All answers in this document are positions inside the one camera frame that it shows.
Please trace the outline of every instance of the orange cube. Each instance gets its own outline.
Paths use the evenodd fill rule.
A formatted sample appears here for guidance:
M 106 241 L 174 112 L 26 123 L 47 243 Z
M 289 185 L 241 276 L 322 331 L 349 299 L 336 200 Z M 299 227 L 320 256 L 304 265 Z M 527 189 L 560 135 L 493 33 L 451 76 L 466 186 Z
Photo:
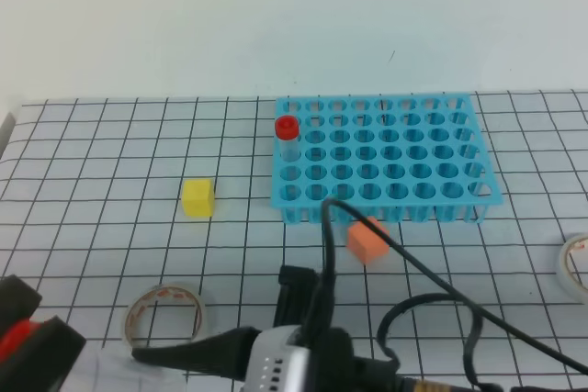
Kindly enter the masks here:
M 389 234 L 376 218 L 369 217 L 368 219 L 380 230 Z M 385 256 L 390 250 L 385 241 L 361 222 L 357 222 L 347 229 L 347 248 L 364 265 L 378 257 Z

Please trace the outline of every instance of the foam block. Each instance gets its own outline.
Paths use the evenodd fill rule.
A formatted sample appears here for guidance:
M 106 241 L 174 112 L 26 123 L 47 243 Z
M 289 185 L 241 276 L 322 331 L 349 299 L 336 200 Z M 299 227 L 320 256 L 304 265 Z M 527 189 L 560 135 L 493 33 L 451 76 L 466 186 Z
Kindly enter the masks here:
M 214 210 L 214 187 L 211 179 L 188 179 L 182 189 L 182 208 L 186 216 L 210 217 Z
M 376 227 L 389 234 L 388 231 L 374 217 L 369 217 Z M 378 235 L 361 222 L 357 222 L 347 229 L 347 248 L 362 264 L 367 265 L 374 259 L 388 254 L 390 247 Z

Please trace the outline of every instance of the grid paper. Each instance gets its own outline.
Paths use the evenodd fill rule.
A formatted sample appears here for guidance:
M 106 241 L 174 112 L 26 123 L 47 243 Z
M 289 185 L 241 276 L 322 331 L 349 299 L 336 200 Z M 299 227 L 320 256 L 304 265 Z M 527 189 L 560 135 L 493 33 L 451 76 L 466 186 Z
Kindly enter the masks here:
M 198 286 L 211 332 L 271 326 L 283 263 L 322 266 L 319 225 L 285 226 L 269 206 L 274 98 L 69 100 L 25 105 L 0 161 L 0 269 L 43 295 L 88 344 L 121 345 L 125 307 L 160 282 Z M 472 95 L 505 203 L 480 224 L 388 224 L 394 239 L 464 294 L 588 364 L 588 308 L 561 291 L 561 244 L 588 230 L 588 93 Z M 182 180 L 212 177 L 212 219 L 186 218 Z M 334 325 L 356 354 L 383 358 L 374 338 L 390 307 L 438 291 L 391 252 L 363 267 L 337 248 Z M 574 262 L 588 285 L 588 258 Z M 160 305 L 146 344 L 183 342 L 180 307 Z M 398 319 L 389 345 L 401 373 L 468 386 L 462 306 L 423 306 Z M 588 379 L 489 322 L 475 352 L 481 381 L 504 387 L 588 386 Z M 187 375 L 189 391 L 238 390 Z

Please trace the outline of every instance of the tape roll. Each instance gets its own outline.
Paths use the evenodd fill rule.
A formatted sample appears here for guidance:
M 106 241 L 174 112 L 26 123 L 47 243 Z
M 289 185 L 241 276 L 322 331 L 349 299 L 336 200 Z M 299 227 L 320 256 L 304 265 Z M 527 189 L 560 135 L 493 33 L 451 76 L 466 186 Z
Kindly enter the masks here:
M 570 297 L 588 305 L 588 289 L 578 282 L 578 279 L 573 276 L 573 273 L 568 267 L 568 256 L 570 253 L 584 249 L 586 246 L 588 246 L 588 234 L 576 236 L 564 243 L 555 265 L 555 273 L 561 287 Z
M 122 340 L 133 348 L 133 336 L 141 321 L 143 313 L 158 301 L 172 301 L 178 305 L 193 305 L 196 307 L 196 326 L 190 340 L 192 342 L 203 339 L 208 334 L 206 310 L 204 302 L 190 285 L 171 283 L 154 286 L 130 304 L 122 322 Z

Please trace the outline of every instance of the cable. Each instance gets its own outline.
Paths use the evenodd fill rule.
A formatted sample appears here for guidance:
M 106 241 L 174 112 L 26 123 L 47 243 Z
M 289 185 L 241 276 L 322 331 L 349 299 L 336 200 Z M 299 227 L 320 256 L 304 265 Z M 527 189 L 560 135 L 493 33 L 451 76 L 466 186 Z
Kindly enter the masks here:
M 416 267 L 421 273 L 426 275 L 429 279 L 435 282 L 438 286 L 445 289 L 448 294 L 444 295 L 437 295 L 437 294 L 428 294 L 418 297 L 412 297 L 410 299 L 401 302 L 399 305 L 394 307 L 389 313 L 384 317 L 384 320 L 380 323 L 378 329 L 378 344 L 380 349 L 390 356 L 393 361 L 398 362 L 398 357 L 396 354 L 390 349 L 386 347 L 385 336 L 388 331 L 388 327 L 392 323 L 395 317 L 402 314 L 406 310 L 413 308 L 418 305 L 422 305 L 423 303 L 429 303 L 431 301 L 440 301 L 440 300 L 454 300 L 463 303 L 467 306 L 472 313 L 473 320 L 472 320 L 472 329 L 471 332 L 466 340 L 466 345 L 464 347 L 464 367 L 466 368 L 466 374 L 468 374 L 469 367 L 467 364 L 467 353 L 473 355 L 473 349 L 476 345 L 477 340 L 481 334 L 481 318 L 485 318 L 492 323 L 494 323 L 499 328 L 509 332 L 510 334 L 514 335 L 517 339 L 525 342 L 529 346 L 541 351 L 542 353 L 548 355 L 549 357 L 567 365 L 568 367 L 575 369 L 576 371 L 580 372 L 583 375 L 588 375 L 588 366 L 576 362 L 575 360 L 571 359 L 567 355 L 562 353 L 558 353 L 557 351 L 551 349 L 547 345 L 537 341 L 536 339 L 530 337 L 529 335 L 525 334 L 518 328 L 508 324 L 506 321 L 494 316 L 490 311 L 481 307 L 473 300 L 469 299 L 469 297 L 461 294 L 461 292 L 457 291 L 452 285 L 447 283 L 445 280 L 441 279 L 438 275 L 433 273 L 429 270 L 424 264 L 422 264 L 418 259 L 416 259 L 412 254 L 404 250 L 400 244 L 395 242 L 391 237 L 389 237 L 386 233 L 381 231 L 378 227 L 376 227 L 373 223 L 369 221 L 364 215 L 359 212 L 356 208 L 353 208 L 347 205 L 345 202 L 335 199 L 333 197 L 328 197 L 322 202 L 321 206 L 321 222 L 322 222 L 322 235 L 324 239 L 324 264 L 321 274 L 320 283 L 315 290 L 315 296 L 312 297 L 311 305 L 309 307 L 309 314 L 307 315 L 307 319 L 302 324 L 301 328 L 301 339 L 306 343 L 312 343 L 313 339 L 316 338 L 317 335 L 320 335 L 322 330 L 328 329 L 331 326 L 331 318 L 333 316 L 333 309 L 334 309 L 334 301 L 328 302 L 324 304 L 323 301 L 326 298 L 334 299 L 334 280 L 335 280 L 335 254 L 334 254 L 334 235 L 333 235 L 333 227 L 331 225 L 331 216 L 330 216 L 330 207 L 335 206 L 341 208 L 343 211 L 349 213 L 354 218 L 356 218 L 359 222 L 364 224 L 368 229 L 370 229 L 373 233 L 377 234 L 383 241 L 385 241 L 395 252 L 397 252 L 400 256 L 410 262 L 414 267 Z M 473 362 L 471 362 L 471 372 L 468 375 L 468 379 L 472 384 L 475 384 L 471 381 L 470 377 L 473 375 L 475 381 L 477 378 L 475 377 L 475 372 L 473 371 Z M 476 385 L 476 386 L 490 386 L 493 387 L 494 385 Z

